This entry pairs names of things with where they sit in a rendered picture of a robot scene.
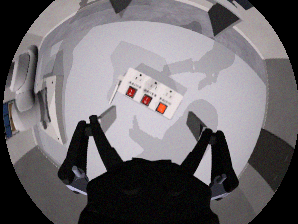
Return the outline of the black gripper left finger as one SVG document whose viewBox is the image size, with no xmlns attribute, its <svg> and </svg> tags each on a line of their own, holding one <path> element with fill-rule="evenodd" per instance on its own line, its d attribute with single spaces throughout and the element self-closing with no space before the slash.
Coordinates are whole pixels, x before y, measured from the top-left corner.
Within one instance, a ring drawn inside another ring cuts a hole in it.
<svg viewBox="0 0 298 224">
<path fill-rule="evenodd" d="M 90 123 L 86 123 L 84 120 L 78 122 L 66 158 L 58 170 L 59 179 L 75 194 L 87 195 L 89 136 L 93 136 L 102 162 L 120 190 L 127 195 L 139 192 L 140 180 L 124 163 L 115 148 L 111 147 L 105 136 L 106 131 L 116 119 L 116 105 L 112 105 L 98 117 L 97 115 L 89 116 Z"/>
</svg>

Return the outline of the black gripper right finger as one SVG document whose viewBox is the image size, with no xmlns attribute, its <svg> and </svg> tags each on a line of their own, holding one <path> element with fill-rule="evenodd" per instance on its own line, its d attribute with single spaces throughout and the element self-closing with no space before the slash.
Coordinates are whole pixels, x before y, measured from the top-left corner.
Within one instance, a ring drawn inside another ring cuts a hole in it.
<svg viewBox="0 0 298 224">
<path fill-rule="evenodd" d="M 191 180 L 208 144 L 210 144 L 212 155 L 211 183 L 209 184 L 212 191 L 211 200 L 219 201 L 239 185 L 224 133 L 221 130 L 214 133 L 192 111 L 188 112 L 186 125 L 195 137 L 197 144 L 181 165 L 167 178 L 163 191 L 168 196 L 179 195 Z"/>
</svg>

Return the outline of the white power strip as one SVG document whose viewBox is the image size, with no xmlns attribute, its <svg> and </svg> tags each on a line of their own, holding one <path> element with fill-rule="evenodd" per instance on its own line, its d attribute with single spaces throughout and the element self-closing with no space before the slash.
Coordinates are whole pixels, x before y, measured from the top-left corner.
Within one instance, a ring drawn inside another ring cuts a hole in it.
<svg viewBox="0 0 298 224">
<path fill-rule="evenodd" d="M 120 86 L 119 83 L 121 82 Z M 119 88 L 118 88 L 119 86 Z M 118 88 L 118 90 L 117 90 Z M 129 68 L 125 77 L 119 75 L 109 105 L 116 91 L 171 119 L 183 96 L 153 78 Z"/>
</svg>

